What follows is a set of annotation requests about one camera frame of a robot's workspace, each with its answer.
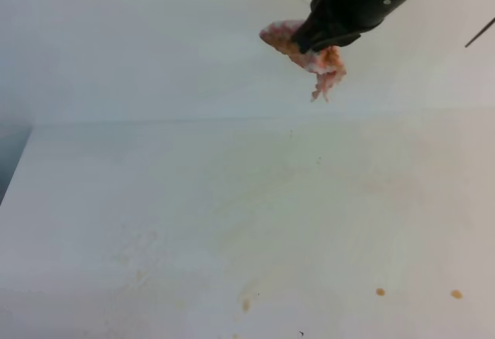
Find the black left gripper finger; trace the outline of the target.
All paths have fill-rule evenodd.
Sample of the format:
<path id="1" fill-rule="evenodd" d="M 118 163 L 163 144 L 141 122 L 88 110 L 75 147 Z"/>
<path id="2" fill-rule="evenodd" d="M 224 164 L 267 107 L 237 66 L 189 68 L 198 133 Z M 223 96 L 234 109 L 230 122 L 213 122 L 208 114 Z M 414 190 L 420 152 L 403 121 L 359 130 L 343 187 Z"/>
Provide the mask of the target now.
<path id="1" fill-rule="evenodd" d="M 351 43 L 361 37 L 360 30 L 354 30 L 350 32 L 343 32 L 332 34 L 329 31 L 320 30 L 320 41 L 309 51 L 318 52 L 324 50 L 329 46 L 344 47 L 349 46 Z"/>

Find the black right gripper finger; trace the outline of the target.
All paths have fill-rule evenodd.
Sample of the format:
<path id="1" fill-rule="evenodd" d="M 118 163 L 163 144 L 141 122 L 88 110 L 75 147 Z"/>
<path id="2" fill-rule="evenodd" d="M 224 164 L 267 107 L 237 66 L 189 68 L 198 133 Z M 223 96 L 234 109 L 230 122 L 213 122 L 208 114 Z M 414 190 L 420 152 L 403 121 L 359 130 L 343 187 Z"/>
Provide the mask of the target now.
<path id="1" fill-rule="evenodd" d="M 312 13 L 292 35 L 299 51 L 309 51 L 320 41 L 319 21 Z"/>

